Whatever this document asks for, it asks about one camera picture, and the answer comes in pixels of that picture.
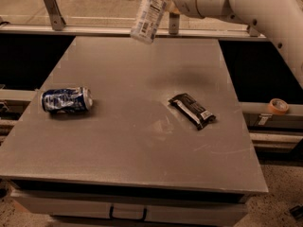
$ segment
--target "roll of tape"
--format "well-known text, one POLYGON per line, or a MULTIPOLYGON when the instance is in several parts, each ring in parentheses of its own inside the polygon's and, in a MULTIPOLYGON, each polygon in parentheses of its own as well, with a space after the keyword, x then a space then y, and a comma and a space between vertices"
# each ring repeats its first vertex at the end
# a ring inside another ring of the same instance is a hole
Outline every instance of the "roll of tape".
POLYGON ((285 114, 289 110, 289 105, 279 98, 273 98, 268 105, 268 109, 273 114, 285 114))

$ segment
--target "black handle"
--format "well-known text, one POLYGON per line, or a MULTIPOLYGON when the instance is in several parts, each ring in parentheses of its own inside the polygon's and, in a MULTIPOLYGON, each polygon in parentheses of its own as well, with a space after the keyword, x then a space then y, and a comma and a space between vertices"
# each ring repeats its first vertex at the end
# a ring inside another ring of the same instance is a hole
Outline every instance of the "black handle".
POLYGON ((143 209, 143 215, 142 215, 142 218, 117 218, 117 217, 114 217, 114 206, 111 206, 111 209, 110 209, 110 219, 111 220, 132 220, 132 221, 144 221, 145 218, 146 218, 146 215, 148 213, 148 210, 146 208, 143 209))

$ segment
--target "black packet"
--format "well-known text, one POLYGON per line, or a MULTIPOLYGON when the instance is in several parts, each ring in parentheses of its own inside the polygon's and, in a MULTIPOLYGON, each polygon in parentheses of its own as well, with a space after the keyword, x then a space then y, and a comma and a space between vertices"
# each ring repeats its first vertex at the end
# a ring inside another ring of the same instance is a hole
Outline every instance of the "black packet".
POLYGON ((216 116, 213 113, 202 107, 189 94, 174 96, 169 100, 169 103, 194 123, 198 131, 203 129, 208 123, 214 122, 216 119, 216 116))

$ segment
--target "black soda can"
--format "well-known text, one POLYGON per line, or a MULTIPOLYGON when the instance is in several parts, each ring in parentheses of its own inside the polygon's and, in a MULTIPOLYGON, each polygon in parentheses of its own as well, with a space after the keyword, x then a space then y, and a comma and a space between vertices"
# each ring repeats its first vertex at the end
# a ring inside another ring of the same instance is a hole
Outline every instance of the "black soda can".
POLYGON ((41 95, 41 105, 49 113, 83 113, 93 106, 90 90, 86 87, 50 89, 41 95))

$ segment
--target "table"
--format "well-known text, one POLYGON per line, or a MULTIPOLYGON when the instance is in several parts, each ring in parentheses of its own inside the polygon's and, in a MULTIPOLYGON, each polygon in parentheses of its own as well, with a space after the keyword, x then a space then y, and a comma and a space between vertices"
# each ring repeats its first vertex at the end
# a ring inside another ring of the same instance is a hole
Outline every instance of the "table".
POLYGON ((144 226, 232 225, 245 215, 243 197, 268 191, 211 39, 147 45, 76 37, 0 148, 0 161, 0 176, 19 187, 12 197, 31 212, 114 226, 145 211, 144 226), (89 113, 42 110, 44 90, 76 86, 92 92, 89 113), (197 131, 168 103, 181 93, 217 122, 197 131))

